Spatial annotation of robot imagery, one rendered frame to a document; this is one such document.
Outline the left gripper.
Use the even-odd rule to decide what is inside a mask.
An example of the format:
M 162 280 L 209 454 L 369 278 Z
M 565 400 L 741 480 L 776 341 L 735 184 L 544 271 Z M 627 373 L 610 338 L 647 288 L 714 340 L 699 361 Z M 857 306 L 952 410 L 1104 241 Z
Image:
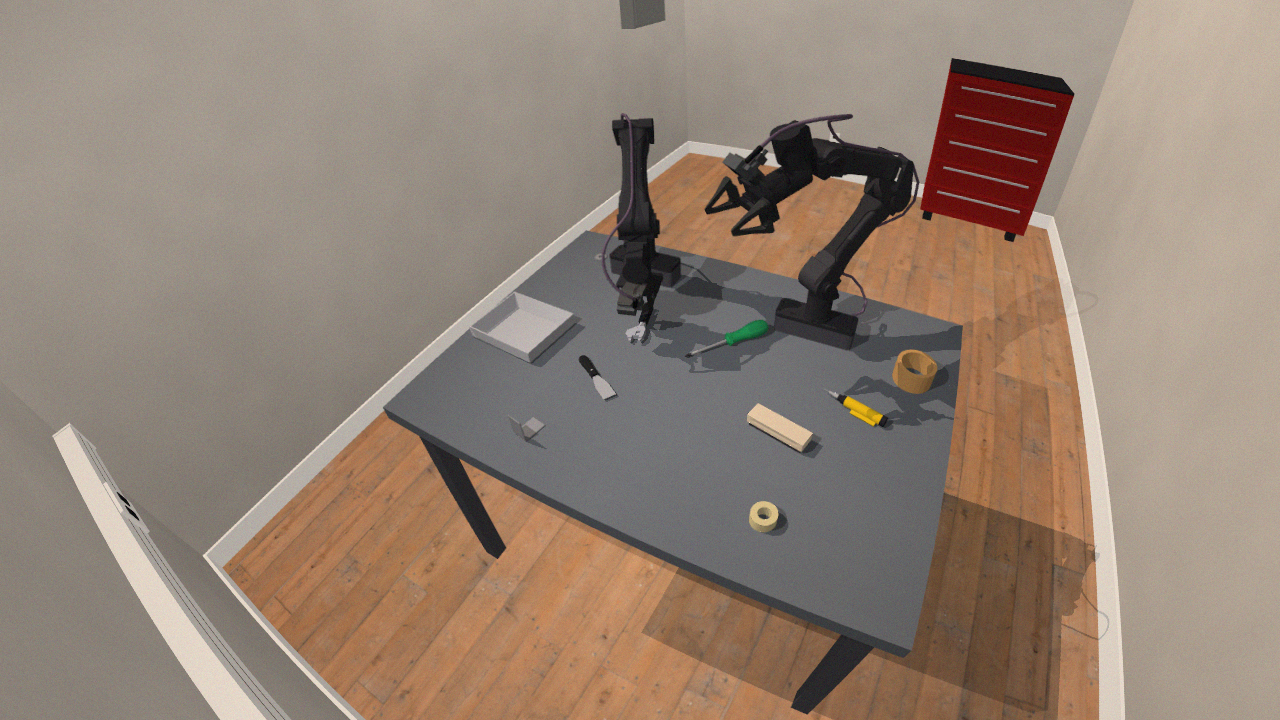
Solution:
M 737 158 L 741 158 L 739 156 L 739 154 L 735 155 Z M 748 158 L 741 158 L 741 159 L 746 161 L 748 165 L 751 165 L 753 161 L 759 161 L 759 167 L 760 165 L 763 167 L 768 160 L 762 152 L 758 151 L 753 152 Z M 780 169 L 772 170 L 767 176 L 764 176 L 759 169 L 756 169 L 756 172 L 758 172 L 756 176 L 753 177 L 751 181 L 749 182 L 742 179 L 740 176 L 737 177 L 739 184 L 742 184 L 745 190 L 742 197 L 740 197 L 739 195 L 737 186 L 732 184 L 730 177 L 726 176 L 721 181 L 721 184 L 716 191 L 714 196 L 710 199 L 710 202 L 707 204 L 705 208 L 707 215 L 717 211 L 730 210 L 739 206 L 742 206 L 744 209 L 748 210 L 748 213 L 731 229 L 732 236 L 773 233 L 774 232 L 773 222 L 780 220 L 780 211 L 776 204 L 781 202 L 782 200 L 792 195 L 791 193 L 792 186 L 786 184 L 786 181 L 788 181 L 788 178 L 787 176 L 785 176 L 785 173 L 780 174 Z M 769 190 L 774 193 L 774 197 Z M 730 197 L 728 201 L 721 204 L 719 206 L 713 208 L 713 205 L 718 201 L 718 199 L 721 199 L 724 191 L 727 191 Z M 762 225 L 741 229 L 742 225 L 753 220 L 753 218 L 755 217 L 759 217 Z

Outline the tan cylindrical ring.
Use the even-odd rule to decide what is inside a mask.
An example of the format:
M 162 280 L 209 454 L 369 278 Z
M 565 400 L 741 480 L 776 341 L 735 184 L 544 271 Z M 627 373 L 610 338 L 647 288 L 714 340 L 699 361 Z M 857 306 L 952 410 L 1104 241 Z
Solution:
M 760 514 L 767 515 L 768 519 L 759 518 Z M 778 515 L 780 515 L 780 512 L 778 512 L 778 510 L 776 509 L 776 506 L 773 503 L 762 501 L 762 502 L 758 502 L 758 503 L 753 505 L 753 509 L 751 509 L 750 516 L 749 516 L 749 523 L 750 523 L 750 525 L 753 527 L 754 530 L 758 530 L 758 532 L 769 532 L 769 530 L 772 530 L 776 527 Z

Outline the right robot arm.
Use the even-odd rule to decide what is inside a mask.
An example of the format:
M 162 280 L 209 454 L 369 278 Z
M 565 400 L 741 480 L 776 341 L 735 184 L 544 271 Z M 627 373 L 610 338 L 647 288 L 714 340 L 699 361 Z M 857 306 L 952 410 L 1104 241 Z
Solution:
M 646 156 L 649 152 L 649 141 L 654 143 L 654 122 L 653 118 L 631 119 L 631 122 L 632 128 L 628 129 L 628 120 L 612 120 L 616 143 L 622 150 L 622 187 L 617 225 L 625 217 L 631 199 L 634 204 L 628 217 L 626 217 L 625 222 L 617 229 L 618 240 L 625 240 L 625 245 L 620 245 L 609 255 L 611 259 L 622 263 L 625 260 L 622 274 L 626 281 L 630 283 L 641 283 L 646 281 L 650 260 L 652 269 L 671 273 L 678 266 L 681 258 L 655 252 L 655 238 L 660 234 L 660 229 L 657 213 L 654 213 L 654 209 L 652 210 L 646 181 Z

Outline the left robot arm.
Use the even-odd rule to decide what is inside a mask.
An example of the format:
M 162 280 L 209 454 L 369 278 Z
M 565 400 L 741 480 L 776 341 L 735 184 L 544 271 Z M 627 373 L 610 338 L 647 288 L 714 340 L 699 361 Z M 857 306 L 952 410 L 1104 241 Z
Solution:
M 780 174 L 787 176 L 786 184 L 792 186 L 791 193 L 810 184 L 813 176 L 822 181 L 847 174 L 870 176 L 867 177 L 864 195 L 849 222 L 799 272 L 797 281 L 808 290 L 806 304 L 781 299 L 774 313 L 776 316 L 792 322 L 854 336 L 858 316 L 831 310 L 833 300 L 838 299 L 840 277 L 876 227 L 908 208 L 913 192 L 914 163 L 888 152 L 812 138 L 810 127 L 805 124 L 786 129 L 771 142 L 776 161 L 781 165 L 777 169 Z

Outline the black-handled putty knife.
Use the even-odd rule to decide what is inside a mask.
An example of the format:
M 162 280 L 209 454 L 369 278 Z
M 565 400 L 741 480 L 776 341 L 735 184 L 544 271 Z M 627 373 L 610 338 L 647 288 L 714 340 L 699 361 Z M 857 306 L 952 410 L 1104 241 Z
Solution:
M 594 386 L 595 386 L 596 391 L 599 392 L 599 395 L 602 395 L 602 398 L 608 398 L 608 397 L 616 395 L 614 389 L 612 389 L 612 387 L 609 386 L 609 383 L 607 380 L 604 380 L 598 374 L 598 372 L 595 370 L 595 368 L 593 366 L 593 364 L 590 363 L 590 360 L 588 359 L 588 356 L 585 356 L 585 355 L 580 356 L 579 357 L 579 363 L 581 363 L 581 365 L 585 368 L 585 370 L 593 378 Z

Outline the tan rectangular block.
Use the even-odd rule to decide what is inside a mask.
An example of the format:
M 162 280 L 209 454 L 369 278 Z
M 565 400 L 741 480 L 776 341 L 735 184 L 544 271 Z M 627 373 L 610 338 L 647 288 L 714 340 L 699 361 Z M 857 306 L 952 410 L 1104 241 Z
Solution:
M 762 430 L 765 436 L 771 436 L 773 439 L 780 441 L 780 443 L 788 446 L 788 448 L 794 448 L 797 454 L 803 452 L 806 445 L 812 441 L 813 433 L 810 430 L 806 430 L 785 416 L 773 413 L 762 404 L 756 404 L 756 406 L 748 413 L 748 421 L 749 425 Z

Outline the green-handled screwdriver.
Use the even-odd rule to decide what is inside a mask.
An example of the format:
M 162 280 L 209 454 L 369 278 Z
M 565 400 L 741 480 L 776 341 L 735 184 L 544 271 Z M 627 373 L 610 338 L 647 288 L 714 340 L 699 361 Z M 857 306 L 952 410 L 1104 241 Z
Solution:
M 735 331 L 732 333 L 726 333 L 724 334 L 724 340 L 722 340 L 721 342 L 717 342 L 716 345 L 709 345 L 709 346 L 707 346 L 704 348 L 699 348 L 699 350 L 689 354 L 689 356 L 691 356 L 694 354 L 699 354 L 699 352 L 701 352 L 701 351 L 704 351 L 707 348 L 716 347 L 717 345 L 722 345 L 724 342 L 727 345 L 732 346 L 733 343 L 736 343 L 736 342 L 739 342 L 741 340 L 753 340 L 753 338 L 760 337 L 762 334 L 765 334 L 767 331 L 768 331 L 768 324 L 764 320 L 750 322 L 748 325 L 744 325 L 739 331 Z

